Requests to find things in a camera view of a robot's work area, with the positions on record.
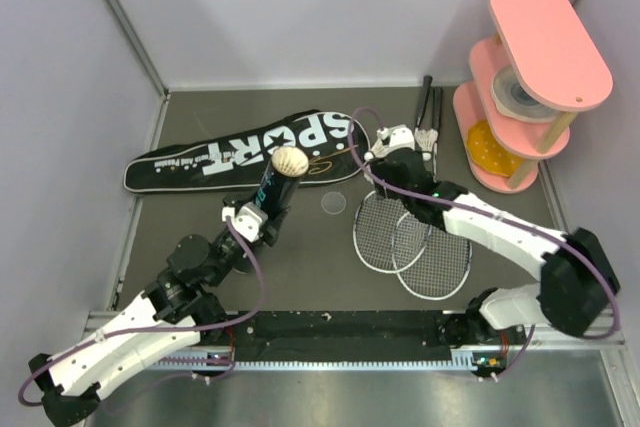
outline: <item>white plastic bracket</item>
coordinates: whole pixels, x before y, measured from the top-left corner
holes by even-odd
[[[267,214],[256,207],[254,203],[248,202],[240,207],[238,213],[233,217],[231,224],[247,241],[255,242],[260,238],[260,229],[267,219]]]

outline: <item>black bag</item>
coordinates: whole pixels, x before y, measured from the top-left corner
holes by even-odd
[[[124,186],[138,194],[230,191],[256,187],[273,151],[282,145],[300,147],[309,157],[302,186],[327,185],[349,179],[358,166],[349,152],[351,117],[309,110],[273,124],[190,145],[172,145],[133,160]],[[369,139],[357,121],[353,138],[358,156]]]

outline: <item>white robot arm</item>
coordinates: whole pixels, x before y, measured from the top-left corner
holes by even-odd
[[[476,299],[475,308],[493,330],[548,323],[580,337],[606,307],[610,299],[600,282],[559,244],[585,256],[617,294],[620,285],[593,233],[546,229],[487,204],[464,187],[437,182],[425,169],[414,133],[405,125],[380,129],[378,139],[365,160],[371,174],[382,180],[375,183],[379,195],[400,199],[419,221],[485,246],[536,280],[516,289],[491,289]],[[384,183],[395,188],[387,189]],[[444,202],[421,200],[412,193]]]

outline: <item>gray floor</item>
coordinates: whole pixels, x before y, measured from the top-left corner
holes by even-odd
[[[498,384],[417,372],[238,373],[205,387],[156,387],[90,427],[622,426],[597,352],[529,352]],[[122,409],[165,373],[143,372],[106,405]]]
[[[439,144],[438,177],[467,186],[489,203],[542,226],[552,226],[542,187],[514,196],[482,187],[471,175],[451,98],[445,107]],[[190,143],[239,132],[273,122],[309,108],[351,113],[357,107],[375,107],[388,125],[410,124],[417,88],[326,89],[287,91],[229,91],[174,93],[160,137],[160,146]],[[374,134],[367,119],[365,127]],[[469,280],[451,299],[430,302],[408,294],[393,275],[373,272],[358,260],[352,243],[356,208],[371,190],[362,177],[345,183],[299,190],[278,244],[261,257],[272,310],[399,310],[459,309],[488,287],[514,287],[528,283],[528,274],[500,256],[475,247]],[[322,196],[331,191],[345,195],[347,209],[339,215],[324,213]],[[222,228],[223,194],[148,196],[140,222],[120,305],[126,305],[166,265],[165,259],[183,236],[199,233],[213,239]],[[218,296],[229,310],[253,307],[258,286],[253,275],[232,272]]]

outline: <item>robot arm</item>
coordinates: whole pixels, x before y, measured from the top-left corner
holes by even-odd
[[[578,229],[572,234],[534,225],[501,211],[464,187],[437,182],[424,167],[423,155],[406,126],[378,131],[379,141],[365,156],[371,173],[396,187],[428,194],[488,211],[492,216],[467,209],[430,203],[399,195],[376,184],[380,195],[399,198],[421,222],[472,240],[511,260],[536,281],[516,289],[491,289],[472,301],[473,312],[493,330],[519,324],[548,323],[557,330],[580,337],[608,304],[602,286],[574,256],[538,235],[544,232],[566,242],[585,255],[606,279],[614,294],[618,280],[597,237]],[[529,228],[509,225],[509,221]]]
[[[254,195],[225,199],[223,220],[230,219],[252,251],[275,244],[289,201],[308,165],[301,150],[282,147],[272,155]],[[215,343],[222,331],[202,326],[220,324],[227,316],[205,286],[217,287],[231,269],[246,262],[242,246],[228,228],[211,243],[200,235],[187,236],[156,279],[119,315],[80,343],[91,345],[34,357],[29,362],[32,373],[51,363],[36,383],[53,424],[69,427],[86,418],[122,383],[172,352]],[[113,335],[129,329],[133,330]]]

